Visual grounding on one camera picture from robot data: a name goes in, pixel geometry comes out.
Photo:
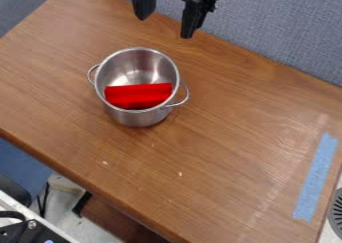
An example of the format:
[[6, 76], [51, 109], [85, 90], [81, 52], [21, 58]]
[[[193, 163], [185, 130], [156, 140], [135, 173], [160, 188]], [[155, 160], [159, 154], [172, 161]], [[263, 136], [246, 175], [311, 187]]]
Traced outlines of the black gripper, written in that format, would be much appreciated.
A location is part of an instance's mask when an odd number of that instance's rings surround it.
[[[148, 18], [156, 8], [156, 0], [131, 0], [133, 12], [140, 20]], [[217, 0], [181, 0], [184, 9], [181, 15], [180, 37], [189, 39], [195, 31], [201, 27], [207, 14], [213, 9], [212, 1]]]

